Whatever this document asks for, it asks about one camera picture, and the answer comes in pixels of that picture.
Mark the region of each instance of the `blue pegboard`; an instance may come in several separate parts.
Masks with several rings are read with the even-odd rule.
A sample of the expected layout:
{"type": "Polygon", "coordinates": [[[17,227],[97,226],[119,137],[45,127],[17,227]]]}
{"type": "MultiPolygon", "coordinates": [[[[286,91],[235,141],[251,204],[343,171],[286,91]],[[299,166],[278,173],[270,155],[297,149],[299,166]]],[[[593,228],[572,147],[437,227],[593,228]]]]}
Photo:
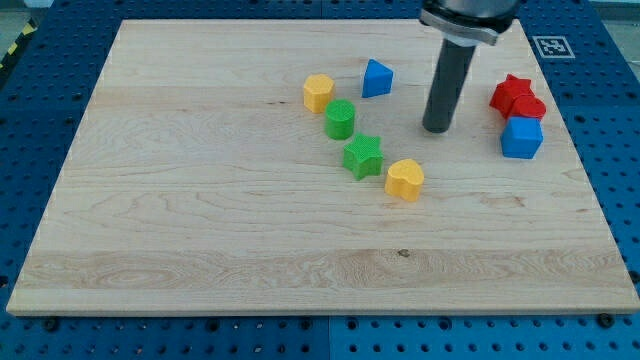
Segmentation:
{"type": "MultiPolygon", "coordinates": [[[[639,358],[638,315],[612,324],[596,317],[15,319],[4,312],[122,19],[417,18],[420,3],[56,1],[0,92],[0,359],[639,358]]],[[[638,276],[640,85],[586,1],[523,0],[519,17],[638,276]],[[563,37],[573,58],[546,57],[534,36],[563,37]]]]}

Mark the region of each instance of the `wood grain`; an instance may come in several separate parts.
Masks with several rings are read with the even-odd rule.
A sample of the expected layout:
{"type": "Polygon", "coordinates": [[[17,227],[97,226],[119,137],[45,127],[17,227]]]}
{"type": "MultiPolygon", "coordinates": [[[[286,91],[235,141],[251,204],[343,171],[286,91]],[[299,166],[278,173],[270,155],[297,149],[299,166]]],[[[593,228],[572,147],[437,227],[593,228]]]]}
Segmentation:
{"type": "Polygon", "coordinates": [[[15,315],[633,312],[635,289],[518,22],[480,46],[452,129],[420,125],[441,35],[417,21],[124,21],[11,296],[15,315]],[[370,57],[392,93],[360,98],[370,57]],[[416,203],[357,182],[302,105],[336,81],[416,203]],[[547,104],[534,161],[487,105],[547,104]]]}

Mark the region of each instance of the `green cylinder block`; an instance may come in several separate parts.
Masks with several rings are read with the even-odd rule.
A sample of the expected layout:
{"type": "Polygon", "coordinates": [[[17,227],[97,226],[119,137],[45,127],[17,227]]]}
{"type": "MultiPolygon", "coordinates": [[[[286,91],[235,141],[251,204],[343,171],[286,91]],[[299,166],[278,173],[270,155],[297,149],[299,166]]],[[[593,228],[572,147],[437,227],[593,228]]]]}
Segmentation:
{"type": "Polygon", "coordinates": [[[345,99],[331,101],[325,110],[324,132],[334,140],[348,139],[353,134],[356,107],[345,99]]]}

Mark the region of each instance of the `blue block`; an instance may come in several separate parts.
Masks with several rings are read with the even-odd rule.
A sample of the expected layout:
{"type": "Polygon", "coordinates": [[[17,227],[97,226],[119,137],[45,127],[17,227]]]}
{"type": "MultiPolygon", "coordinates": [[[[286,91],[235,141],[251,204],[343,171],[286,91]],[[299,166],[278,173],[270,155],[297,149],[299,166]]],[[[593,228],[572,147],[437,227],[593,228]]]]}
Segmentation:
{"type": "Polygon", "coordinates": [[[510,158],[533,159],[543,138],[538,119],[511,117],[500,136],[502,154],[510,158]]]}
{"type": "Polygon", "coordinates": [[[362,97],[368,98],[390,93],[392,81],[393,71],[381,63],[370,59],[367,64],[367,71],[364,73],[362,97]]]}

